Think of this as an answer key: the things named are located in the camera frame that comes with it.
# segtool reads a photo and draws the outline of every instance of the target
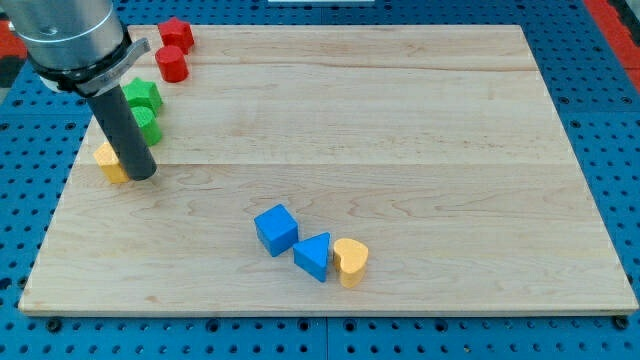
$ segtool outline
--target wooden board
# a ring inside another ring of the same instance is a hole
[[[622,314],[637,301],[517,26],[194,27],[158,82],[158,173],[109,185],[91,125],[20,302],[62,316]],[[155,27],[132,36],[160,45]],[[353,290],[253,218],[370,248]]]

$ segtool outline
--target yellow heart-shaped block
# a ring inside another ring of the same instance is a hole
[[[363,243],[342,238],[333,244],[333,266],[338,271],[340,284],[352,288],[362,280],[367,270],[369,248]]]

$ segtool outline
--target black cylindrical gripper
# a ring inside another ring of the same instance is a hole
[[[144,142],[122,88],[87,99],[98,124],[115,151],[122,167],[133,180],[144,180],[156,172],[156,162]]]

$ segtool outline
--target toy block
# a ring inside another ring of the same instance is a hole
[[[298,223],[282,204],[265,211],[253,221],[258,239],[273,257],[298,242]]]
[[[118,156],[113,151],[108,142],[102,144],[93,153],[94,159],[98,162],[100,169],[112,184],[120,184],[129,181],[129,175],[124,171]]]
[[[320,282],[327,280],[330,237],[323,233],[293,245],[293,262]]]
[[[175,45],[180,48],[183,54],[189,54],[189,49],[195,43],[193,41],[193,33],[191,32],[191,24],[179,20],[173,16],[168,21],[158,24],[160,37],[164,45]]]
[[[138,123],[147,146],[157,144],[162,139],[162,131],[160,131],[153,111],[146,106],[136,106],[131,108],[131,112]]]
[[[158,115],[162,98],[158,92],[158,86],[153,81],[135,78],[128,85],[123,86],[122,91],[130,107],[146,106],[153,111],[154,116]]]
[[[340,284],[352,288],[364,277],[369,249],[353,239],[338,239],[333,244],[333,265],[338,271]]]
[[[160,75],[166,82],[180,82],[189,76],[187,61],[179,47],[167,45],[156,51],[156,62]]]

